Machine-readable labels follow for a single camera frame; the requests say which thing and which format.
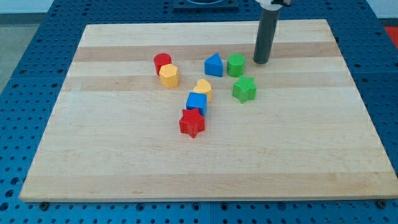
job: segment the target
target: yellow hexagon block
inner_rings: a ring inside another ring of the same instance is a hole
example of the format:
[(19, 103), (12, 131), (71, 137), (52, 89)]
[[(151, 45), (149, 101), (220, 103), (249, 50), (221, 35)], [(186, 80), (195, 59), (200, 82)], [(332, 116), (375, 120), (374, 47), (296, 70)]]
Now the yellow hexagon block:
[(180, 81), (178, 68), (173, 64), (163, 65), (160, 68), (159, 76), (161, 84), (166, 88), (176, 87)]

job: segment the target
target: blue pentagon block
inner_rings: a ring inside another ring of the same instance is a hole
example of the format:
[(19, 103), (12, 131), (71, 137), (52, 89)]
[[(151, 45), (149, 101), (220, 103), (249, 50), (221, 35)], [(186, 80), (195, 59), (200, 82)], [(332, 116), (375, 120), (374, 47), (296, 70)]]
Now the blue pentagon block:
[(198, 108), (202, 116), (206, 116), (207, 96), (201, 93), (189, 93), (187, 100), (187, 109)]
[(205, 74), (216, 77), (223, 76), (223, 61), (218, 53), (205, 60)]

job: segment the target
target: heart-shaped block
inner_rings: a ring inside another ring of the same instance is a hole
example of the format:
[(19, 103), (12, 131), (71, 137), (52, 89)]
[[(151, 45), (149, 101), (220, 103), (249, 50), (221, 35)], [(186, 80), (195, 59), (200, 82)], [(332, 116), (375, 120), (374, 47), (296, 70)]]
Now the heart-shaped block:
[(199, 79), (197, 85), (193, 88), (195, 93), (202, 93), (207, 95), (207, 102), (211, 102), (211, 85), (205, 79)]

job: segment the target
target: blue pegboard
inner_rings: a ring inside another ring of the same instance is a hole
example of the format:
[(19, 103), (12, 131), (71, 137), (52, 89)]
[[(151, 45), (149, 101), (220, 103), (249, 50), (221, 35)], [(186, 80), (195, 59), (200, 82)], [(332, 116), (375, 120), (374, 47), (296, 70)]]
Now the blue pegboard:
[[(173, 12), (171, 1), (55, 0), (0, 96), (0, 223), (398, 223), (398, 201), (24, 203), (18, 199), (87, 24), (258, 20), (239, 10)], [(398, 52), (365, 0), (301, 0), (281, 19), (327, 19), (395, 170)]]

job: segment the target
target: plastic block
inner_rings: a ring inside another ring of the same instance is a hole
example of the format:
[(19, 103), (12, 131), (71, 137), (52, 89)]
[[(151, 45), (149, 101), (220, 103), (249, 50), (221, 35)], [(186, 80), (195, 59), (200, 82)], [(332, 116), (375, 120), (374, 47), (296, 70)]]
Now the plastic block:
[(205, 60), (205, 74), (216, 77), (223, 76), (223, 61), (218, 53)]
[(200, 114), (206, 116), (207, 96), (201, 93), (189, 93), (186, 106), (188, 110), (198, 108)]
[(173, 64), (163, 65), (160, 68), (160, 82), (166, 88), (173, 88), (178, 86), (180, 77), (177, 66)]
[(198, 108), (192, 110), (182, 110), (180, 119), (180, 132), (189, 134), (195, 138), (197, 134), (205, 130), (205, 118), (200, 114)]
[(211, 102), (211, 85), (205, 79), (199, 79), (198, 84), (193, 88), (195, 93), (206, 94), (207, 102)]
[(244, 73), (244, 64), (246, 60), (241, 54), (231, 54), (228, 57), (226, 71), (231, 77), (239, 77)]
[(247, 100), (254, 100), (256, 97), (257, 87), (254, 84), (254, 78), (240, 76), (239, 80), (234, 83), (232, 95), (239, 99), (241, 103)]
[(155, 63), (156, 74), (159, 75), (160, 68), (163, 65), (167, 65), (167, 64), (172, 63), (172, 58), (167, 53), (157, 54), (154, 57), (154, 63)]

